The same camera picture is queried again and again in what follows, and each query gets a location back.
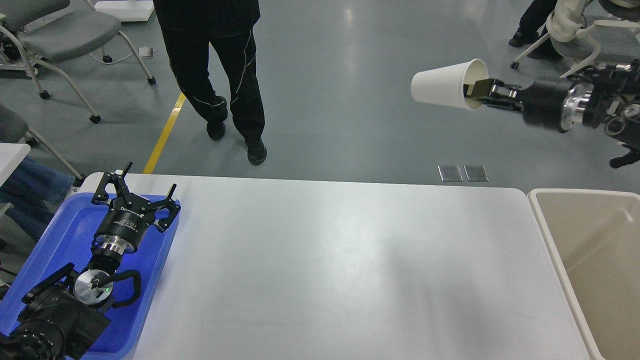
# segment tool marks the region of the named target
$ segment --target white paper cup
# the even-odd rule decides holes
[[[486,64],[481,59],[419,72],[411,80],[411,95],[417,102],[473,110],[481,102],[466,99],[463,85],[488,79]]]

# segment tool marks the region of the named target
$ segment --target blue tray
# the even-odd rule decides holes
[[[142,196],[150,201],[164,198],[157,195]],[[93,234],[108,210],[107,206],[93,205],[92,197],[92,193],[80,193],[70,197],[51,220],[13,285],[0,302],[0,331],[5,335],[18,326],[18,314],[25,306],[21,301],[22,297],[34,285],[67,263],[75,264],[75,270],[82,271],[89,262]],[[168,210],[164,209],[157,213],[157,217],[163,218],[167,214]],[[105,315],[111,323],[82,357],[83,360],[119,360],[136,343],[177,226],[178,217],[164,233],[159,233],[153,226],[149,227],[138,251],[125,254],[118,270],[135,269],[140,272],[140,298],[129,306],[112,308],[106,312]],[[115,284],[112,296],[115,296],[116,300],[125,300],[132,294],[132,282],[126,280]]]

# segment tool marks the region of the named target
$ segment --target trash bin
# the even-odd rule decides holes
[[[593,360],[640,360],[640,195],[535,189],[529,201]]]

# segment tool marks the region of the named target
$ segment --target robotic arm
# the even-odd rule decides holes
[[[588,67],[564,79],[536,80],[529,88],[482,79],[463,87],[467,99],[491,108],[522,113],[528,125],[561,133],[576,123],[617,139],[629,153],[610,161],[619,168],[640,160],[640,61],[631,65]]]
[[[158,231],[169,228],[180,211],[172,199],[175,184],[165,199],[150,202],[129,192],[122,175],[105,173],[92,203],[109,207],[93,235],[92,257],[80,272],[69,263],[37,284],[23,298],[26,304],[18,316],[20,325],[8,336],[0,333],[0,360],[80,359],[109,325],[104,313],[111,307],[132,304],[140,296],[141,278],[137,270],[116,272],[124,254],[136,252],[149,226]],[[109,199],[107,184],[116,196]],[[156,211],[169,215],[157,219]],[[133,280],[134,295],[114,301],[113,283]]]

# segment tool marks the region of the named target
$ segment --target white table surface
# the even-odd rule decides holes
[[[24,143],[0,143],[0,185],[18,167],[31,147]]]
[[[126,180],[182,203],[128,359],[589,358],[519,190]]]

